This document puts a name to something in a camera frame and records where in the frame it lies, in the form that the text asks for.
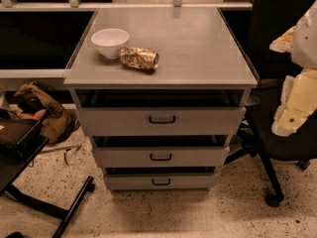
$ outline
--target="white drawer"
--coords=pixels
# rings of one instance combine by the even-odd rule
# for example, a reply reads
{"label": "white drawer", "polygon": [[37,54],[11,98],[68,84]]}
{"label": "white drawer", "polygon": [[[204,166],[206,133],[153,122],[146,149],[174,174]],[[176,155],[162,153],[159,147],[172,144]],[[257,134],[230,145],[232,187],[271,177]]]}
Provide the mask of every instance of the white drawer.
{"label": "white drawer", "polygon": [[233,135],[245,108],[83,108],[86,135]]}
{"label": "white drawer", "polygon": [[229,147],[96,148],[99,168],[221,167]]}
{"label": "white drawer", "polygon": [[153,189],[209,189],[217,180],[217,174],[210,175],[163,175],[163,176],[104,176],[106,187],[114,190]]}

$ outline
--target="black table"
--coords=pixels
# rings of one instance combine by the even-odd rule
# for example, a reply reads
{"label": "black table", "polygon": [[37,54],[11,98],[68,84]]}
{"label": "black table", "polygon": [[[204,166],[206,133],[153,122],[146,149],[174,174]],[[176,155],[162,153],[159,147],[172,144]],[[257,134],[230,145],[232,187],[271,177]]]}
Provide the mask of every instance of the black table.
{"label": "black table", "polygon": [[53,237],[60,237],[67,227],[71,217],[75,213],[77,207],[82,201],[87,191],[94,190],[93,177],[88,177],[81,190],[77,194],[69,209],[63,209],[56,205],[41,201],[29,195],[21,193],[12,185],[14,180],[22,173],[29,163],[37,156],[42,148],[48,143],[49,139],[44,136],[38,136],[30,144],[26,150],[25,161],[16,160],[0,154],[0,196],[7,191],[13,197],[23,204],[32,207],[40,212],[50,216],[59,218],[61,223]]}

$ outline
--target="chair seat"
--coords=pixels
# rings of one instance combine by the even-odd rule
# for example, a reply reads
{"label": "chair seat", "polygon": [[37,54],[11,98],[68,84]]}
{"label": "chair seat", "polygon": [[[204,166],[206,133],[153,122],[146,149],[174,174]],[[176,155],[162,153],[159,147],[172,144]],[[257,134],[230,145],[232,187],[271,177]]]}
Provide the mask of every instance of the chair seat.
{"label": "chair seat", "polygon": [[257,89],[261,105],[248,108],[250,126],[260,139],[268,157],[280,161],[300,161],[317,158],[317,148],[312,142],[317,138],[317,112],[312,114],[295,134],[279,137],[271,130],[274,114],[280,104],[282,86]]}

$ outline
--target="speckled floor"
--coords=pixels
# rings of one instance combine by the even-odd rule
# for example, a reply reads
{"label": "speckled floor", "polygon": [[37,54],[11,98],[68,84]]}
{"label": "speckled floor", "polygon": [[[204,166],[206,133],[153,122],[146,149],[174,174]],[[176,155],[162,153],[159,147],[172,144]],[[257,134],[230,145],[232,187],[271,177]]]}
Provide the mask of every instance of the speckled floor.
{"label": "speckled floor", "polygon": [[[15,181],[22,192],[69,208],[88,176],[93,193],[84,197],[62,237],[317,237],[317,163],[306,172],[294,163],[275,163],[286,194],[280,208],[264,202],[269,181],[259,157],[245,156],[224,167],[206,190],[115,192],[106,189],[81,128],[60,146],[70,151],[40,154]],[[0,237],[20,231],[29,238],[52,237],[59,220],[0,197]]]}

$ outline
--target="office chair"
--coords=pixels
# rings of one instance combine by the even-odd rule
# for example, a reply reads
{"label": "office chair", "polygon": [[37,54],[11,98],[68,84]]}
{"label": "office chair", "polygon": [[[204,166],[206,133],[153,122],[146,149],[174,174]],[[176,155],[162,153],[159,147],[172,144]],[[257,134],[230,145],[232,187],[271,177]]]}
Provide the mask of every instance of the office chair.
{"label": "office chair", "polygon": [[290,54],[278,54],[269,50],[269,44],[290,27],[295,26],[302,15],[316,0],[255,0],[252,9],[246,54],[260,76],[255,89],[261,103],[247,106],[246,121],[237,136],[242,139],[242,149],[229,156],[226,165],[245,154],[259,154],[274,189],[266,196],[266,203],[278,207],[284,195],[271,160],[298,161],[303,170],[309,160],[317,159],[317,113],[289,137],[271,133],[275,111],[280,104],[282,83],[287,75],[300,73],[302,67],[291,61]]}

